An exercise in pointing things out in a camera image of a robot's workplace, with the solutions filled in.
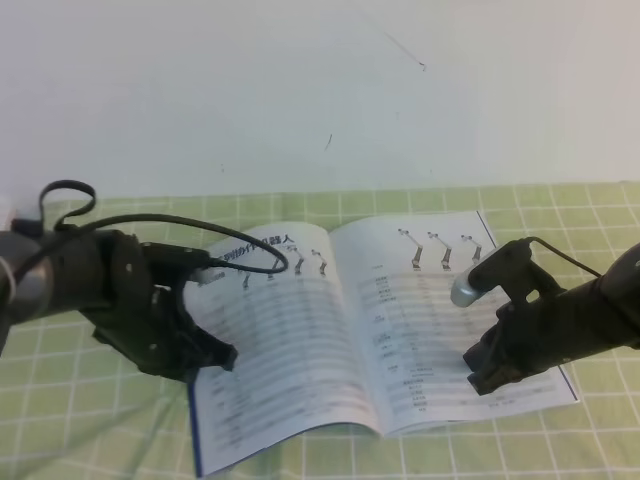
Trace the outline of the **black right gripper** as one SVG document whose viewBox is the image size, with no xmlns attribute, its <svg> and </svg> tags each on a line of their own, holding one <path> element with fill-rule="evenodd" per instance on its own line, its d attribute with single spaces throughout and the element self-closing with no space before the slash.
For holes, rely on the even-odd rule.
<svg viewBox="0 0 640 480">
<path fill-rule="evenodd" d="M 519 306 L 509 301 L 496 311 L 496 324 L 463 355 L 471 370 L 467 380 L 478 395 L 491 394 L 568 362 L 567 355 L 549 349 L 551 343 L 541 330 L 543 309 L 565 292 Z"/>
</svg>

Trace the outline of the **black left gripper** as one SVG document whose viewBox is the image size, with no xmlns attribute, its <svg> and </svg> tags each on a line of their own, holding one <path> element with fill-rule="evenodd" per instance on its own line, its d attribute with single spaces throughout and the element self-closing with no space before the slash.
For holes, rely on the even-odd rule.
<svg viewBox="0 0 640 480">
<path fill-rule="evenodd" d="M 232 371 L 236 348 L 198 326 L 184 305 L 187 281 L 208 259 L 202 250 L 117 235 L 108 262 L 110 304 L 90 312 L 94 337 L 149 375 L 187 381 L 206 367 Z"/>
</svg>

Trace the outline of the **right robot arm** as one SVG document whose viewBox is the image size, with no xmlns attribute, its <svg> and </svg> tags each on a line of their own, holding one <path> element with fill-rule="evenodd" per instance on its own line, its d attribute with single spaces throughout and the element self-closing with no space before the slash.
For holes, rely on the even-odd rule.
<svg viewBox="0 0 640 480">
<path fill-rule="evenodd" d="M 460 274 L 451 301 L 466 308 L 495 288 L 497 322 L 463 356 L 479 395 L 618 347 L 639 347 L 639 248 L 566 290 L 532 259 L 533 238 L 494 249 Z"/>
</svg>

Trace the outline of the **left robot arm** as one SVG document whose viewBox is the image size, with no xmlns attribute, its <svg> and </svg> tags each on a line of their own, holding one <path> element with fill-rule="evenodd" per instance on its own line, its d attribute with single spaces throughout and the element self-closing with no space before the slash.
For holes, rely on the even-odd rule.
<svg viewBox="0 0 640 480">
<path fill-rule="evenodd" d="M 71 311 L 93 337 L 149 375 L 190 382 L 205 367 L 232 370 L 237 350 L 188 313 L 184 289 L 207 268 L 204 250 L 142 243 L 116 230 L 71 237 L 1 235 L 1 336 L 10 328 Z"/>
</svg>

